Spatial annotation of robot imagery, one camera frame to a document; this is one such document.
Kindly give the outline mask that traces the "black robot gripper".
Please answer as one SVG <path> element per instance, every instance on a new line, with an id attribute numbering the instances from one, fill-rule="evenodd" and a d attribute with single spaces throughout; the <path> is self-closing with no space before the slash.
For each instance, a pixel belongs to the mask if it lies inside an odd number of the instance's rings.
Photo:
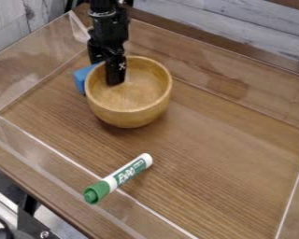
<path id="1" fill-rule="evenodd" d="M 119 85 L 126 77 L 126 57 L 123 44 L 128 40 L 128 11 L 117 0 L 91 0 L 88 16 L 92 28 L 87 42 L 91 63 L 105 60 L 105 83 Z"/>

